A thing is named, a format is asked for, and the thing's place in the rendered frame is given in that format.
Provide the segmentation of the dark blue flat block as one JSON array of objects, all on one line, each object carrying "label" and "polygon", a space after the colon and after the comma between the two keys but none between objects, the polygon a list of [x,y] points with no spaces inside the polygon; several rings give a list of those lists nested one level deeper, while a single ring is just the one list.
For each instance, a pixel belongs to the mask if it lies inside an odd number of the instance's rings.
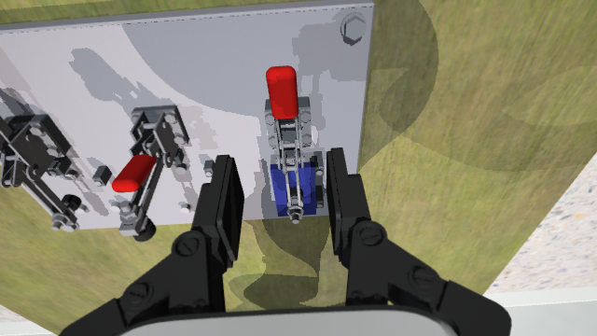
[{"label": "dark blue flat block", "polygon": [[[303,216],[316,215],[316,197],[315,197],[315,166],[313,152],[304,152],[304,169],[301,164],[298,165],[299,188],[303,190]],[[286,200],[286,181],[283,174],[283,165],[278,170],[276,164],[277,154],[271,155],[271,180],[273,185],[274,197],[276,201],[278,217],[288,217]],[[297,187],[295,171],[288,171],[290,188]]]}]

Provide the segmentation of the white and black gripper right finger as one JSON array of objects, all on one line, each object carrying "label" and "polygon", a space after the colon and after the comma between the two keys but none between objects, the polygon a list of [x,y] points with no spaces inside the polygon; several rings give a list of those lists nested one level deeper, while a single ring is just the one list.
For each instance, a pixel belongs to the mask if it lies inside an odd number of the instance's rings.
[{"label": "white and black gripper right finger", "polygon": [[348,175],[342,147],[326,152],[326,197],[334,256],[348,269],[345,306],[389,301],[439,316],[458,336],[510,336],[502,305],[440,278],[371,220],[361,174]]}]

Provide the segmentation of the black toggle clamp with red handle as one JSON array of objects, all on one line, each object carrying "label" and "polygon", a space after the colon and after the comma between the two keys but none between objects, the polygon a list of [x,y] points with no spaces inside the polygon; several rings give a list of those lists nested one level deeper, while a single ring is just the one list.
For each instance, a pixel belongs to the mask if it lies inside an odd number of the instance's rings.
[{"label": "black toggle clamp with red handle", "polygon": [[189,137],[177,105],[136,107],[131,116],[134,125],[130,135],[135,143],[129,150],[132,159],[112,182],[112,189],[115,192],[134,192],[130,203],[123,201],[119,204],[121,225],[118,231],[123,236],[132,235],[137,242],[145,242],[156,233],[156,226],[146,213],[163,166],[172,167],[178,147],[187,146]]}]

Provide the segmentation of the grey metal fixture plate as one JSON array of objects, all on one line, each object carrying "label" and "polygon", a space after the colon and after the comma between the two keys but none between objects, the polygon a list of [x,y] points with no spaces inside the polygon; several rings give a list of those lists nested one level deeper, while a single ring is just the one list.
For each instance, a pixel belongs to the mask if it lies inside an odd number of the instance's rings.
[{"label": "grey metal fixture plate", "polygon": [[[365,34],[346,38],[350,13],[367,20]],[[271,180],[265,104],[266,72],[292,66],[298,97],[309,97],[312,144],[322,151],[324,208],[326,152],[342,147],[348,175],[357,174],[375,4],[372,0],[318,0],[215,7],[0,25],[0,116],[48,114],[71,146],[64,175],[41,179],[62,200],[87,206],[76,230],[119,228],[112,182],[132,159],[131,112],[177,105],[187,130],[185,174],[163,166],[147,216],[154,225],[192,223],[203,167],[217,155],[234,158],[243,187],[243,220],[278,217]],[[112,175],[92,180],[99,166]],[[69,170],[76,181],[65,178]],[[183,203],[189,213],[182,213]]]}]

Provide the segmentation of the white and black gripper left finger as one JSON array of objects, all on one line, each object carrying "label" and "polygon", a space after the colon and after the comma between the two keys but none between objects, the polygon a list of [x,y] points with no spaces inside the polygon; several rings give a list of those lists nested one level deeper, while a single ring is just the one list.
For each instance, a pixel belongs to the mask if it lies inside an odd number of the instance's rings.
[{"label": "white and black gripper left finger", "polygon": [[238,259],[243,205],[234,158],[217,155],[211,184],[201,186],[191,230],[175,238],[171,254],[120,298],[82,316],[59,336],[115,336],[152,318],[226,312],[223,274]]}]

